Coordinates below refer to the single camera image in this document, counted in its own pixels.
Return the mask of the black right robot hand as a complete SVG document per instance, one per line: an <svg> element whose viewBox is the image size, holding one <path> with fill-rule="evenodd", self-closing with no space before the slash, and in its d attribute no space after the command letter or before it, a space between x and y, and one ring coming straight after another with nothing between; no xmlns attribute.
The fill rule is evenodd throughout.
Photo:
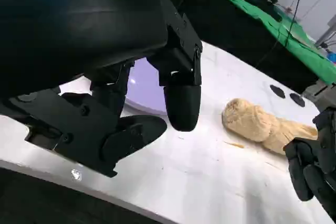
<svg viewBox="0 0 336 224"><path fill-rule="evenodd" d="M301 201L319 201L335 216L335 107L328 107L313 119L318 138L296 137L283 150L289 162L289 174Z"/></svg>

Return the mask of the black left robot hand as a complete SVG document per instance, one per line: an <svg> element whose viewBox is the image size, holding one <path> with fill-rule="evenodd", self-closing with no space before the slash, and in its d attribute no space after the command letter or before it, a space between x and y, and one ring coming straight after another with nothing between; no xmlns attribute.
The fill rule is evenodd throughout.
<svg viewBox="0 0 336 224"><path fill-rule="evenodd" d="M158 139L158 116L121 112L130 69L158 71L169 123L195 129L200 38L171 0L1 0L1 114L26 141L108 177Z"/></svg>

